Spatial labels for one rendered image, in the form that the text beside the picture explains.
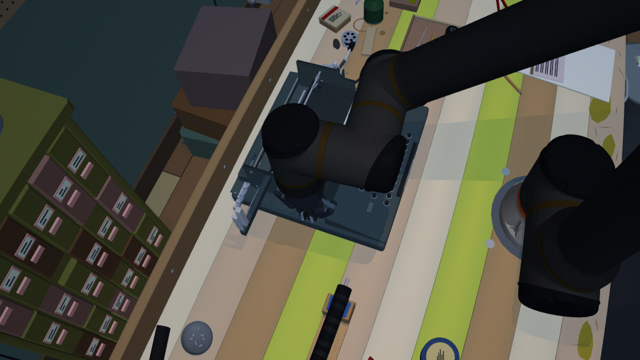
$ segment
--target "maroon drawer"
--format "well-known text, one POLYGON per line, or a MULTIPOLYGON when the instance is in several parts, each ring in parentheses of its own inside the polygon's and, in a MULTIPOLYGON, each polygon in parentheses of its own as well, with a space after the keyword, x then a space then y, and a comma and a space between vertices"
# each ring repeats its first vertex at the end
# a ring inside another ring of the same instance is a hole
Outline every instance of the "maroon drawer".
POLYGON ((63 256, 62 251, 10 217, 5 217, 0 225, 0 250, 46 277, 53 276, 63 256))
POLYGON ((91 315, 93 305, 51 284, 38 309, 84 327, 89 315, 91 315))
POLYGON ((122 191, 111 176, 104 183, 95 200, 130 233, 136 231, 144 212, 131 201, 131 198, 122 191))
POLYGON ((122 252, 122 257, 141 272, 144 276, 151 276, 158 258, 153 255, 135 236, 129 237, 129 242, 122 252))
POLYGON ((89 359, 107 360, 113 352, 116 343, 100 336, 85 332, 74 351, 75 355, 87 357, 89 359))
POLYGON ((21 337, 32 316, 33 310, 0 297, 0 331, 21 337))
POLYGON ((120 264, 120 257, 93 235, 80 230, 69 252, 88 268, 111 279, 120 264))
POLYGON ((128 320, 137 302, 138 301, 131 295, 117 289, 109 303, 109 310, 128 320))
POLYGON ((95 200, 47 155, 28 183, 80 225, 84 225, 95 207, 95 200))

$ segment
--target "round blue-rimmed badge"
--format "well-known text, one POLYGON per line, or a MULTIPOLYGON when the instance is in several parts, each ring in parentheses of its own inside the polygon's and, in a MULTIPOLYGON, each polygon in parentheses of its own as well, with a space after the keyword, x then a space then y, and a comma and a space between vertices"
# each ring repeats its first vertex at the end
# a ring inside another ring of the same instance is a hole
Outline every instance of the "round blue-rimmed badge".
POLYGON ((451 350, 453 350, 453 354, 455 356, 454 360, 460 360, 460 353, 458 352, 458 348, 455 345, 453 345, 453 342, 451 340, 445 339, 445 338, 434 338, 429 340, 426 344, 424 344, 424 347, 420 352, 420 360, 427 360, 427 351, 432 345, 437 343, 445 343, 449 345, 449 347, 451 347, 451 350))

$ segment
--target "green bottle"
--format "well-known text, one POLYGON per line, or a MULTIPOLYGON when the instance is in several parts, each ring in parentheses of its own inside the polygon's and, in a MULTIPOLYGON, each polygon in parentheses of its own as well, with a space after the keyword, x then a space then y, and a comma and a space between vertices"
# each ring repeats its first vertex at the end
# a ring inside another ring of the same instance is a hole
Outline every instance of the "green bottle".
POLYGON ((385 3, 383 0, 364 0, 364 21, 371 24, 379 24, 385 16, 385 3))

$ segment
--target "drawer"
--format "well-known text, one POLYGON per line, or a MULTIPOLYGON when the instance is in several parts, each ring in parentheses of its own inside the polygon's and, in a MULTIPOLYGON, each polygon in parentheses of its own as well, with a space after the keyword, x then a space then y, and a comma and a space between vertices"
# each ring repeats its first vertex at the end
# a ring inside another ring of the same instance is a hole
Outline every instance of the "drawer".
POLYGON ((83 331, 60 319, 36 311, 24 338, 56 350, 73 354, 82 338, 83 331))
POLYGON ((64 251, 69 249, 80 231, 73 220, 29 185, 24 186, 9 214, 34 235, 59 245, 64 251))
POLYGON ((95 200, 130 233, 138 228, 144 212, 133 203, 131 197, 116 184, 111 176, 104 183, 95 200))
POLYGON ((101 206, 96 206, 89 219, 84 223, 84 228, 89 232, 103 239, 103 243, 117 254, 122 254, 127 241, 129 241, 129 232, 114 220, 113 215, 107 214, 101 206))
POLYGON ((78 342, 74 354, 88 359, 107 360, 111 356, 113 348, 115 347, 116 343, 113 341, 109 341, 102 336, 96 336, 85 331, 78 342))
POLYGON ((164 245, 167 240, 169 240, 169 236, 160 230, 159 226, 157 226, 147 214, 145 214, 145 217, 138 227, 138 231, 136 231, 134 235, 136 235, 139 240, 146 242, 147 247, 156 255, 162 253, 164 245))
POLYGON ((122 290, 118 290, 113 294, 108 310, 110 310, 112 314, 129 319, 133 312, 133 307, 136 306, 137 302, 138 301, 131 295, 122 290))
POLYGON ((95 207, 95 200, 46 155, 27 183, 80 225, 95 207))
POLYGON ((58 284, 73 291, 81 299, 108 309, 113 293, 118 289, 111 281, 92 272, 78 260, 69 259, 58 284))
POLYGON ((53 284, 45 295, 38 310, 41 310, 66 322, 84 327, 89 319, 93 304, 80 299, 67 290, 53 284))
POLYGON ((131 235, 127 247, 122 253, 122 258, 133 265, 134 269, 144 276, 151 276, 158 258, 153 255, 136 237, 131 235))
POLYGON ((22 337, 34 311, 0 296, 0 331, 22 337))
POLYGON ((76 236, 69 252, 84 266, 109 280, 121 262, 118 254, 109 250, 101 241, 98 241, 84 229, 80 230, 76 236))
POLYGON ((10 217, 5 217, 0 225, 0 239, 0 250, 8 257, 49 278, 63 257, 62 251, 10 217))
POLYGON ((47 152, 64 171, 73 177, 91 197, 100 193, 102 185, 109 177, 94 158, 82 148, 66 129, 62 129, 47 152))
POLYGON ((0 257, 0 277, 3 279, 0 286, 2 296, 33 308, 40 306, 49 290, 49 282, 25 270, 23 266, 2 257, 0 257))
POLYGON ((109 340, 118 341, 126 323, 126 320, 96 307, 89 322, 86 324, 86 329, 109 340))
POLYGON ((118 270, 116 270, 116 273, 113 275, 113 281, 120 284, 126 292, 133 295, 136 299, 140 297, 142 289, 147 284, 147 278, 124 260, 120 262, 118 270))

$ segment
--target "wooden stick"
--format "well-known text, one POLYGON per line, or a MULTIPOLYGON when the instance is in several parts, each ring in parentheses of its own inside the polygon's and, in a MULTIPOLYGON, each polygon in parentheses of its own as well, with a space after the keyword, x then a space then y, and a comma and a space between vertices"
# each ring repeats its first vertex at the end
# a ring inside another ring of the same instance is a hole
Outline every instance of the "wooden stick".
POLYGON ((513 81, 511 81, 511 79, 509 79, 509 76, 505 75, 504 78, 507 79, 507 81, 509 81, 509 84, 511 84, 511 86, 513 86, 513 88, 516 89, 516 91, 519 92, 520 95, 522 95, 522 92, 520 91, 520 89, 513 83, 513 81))

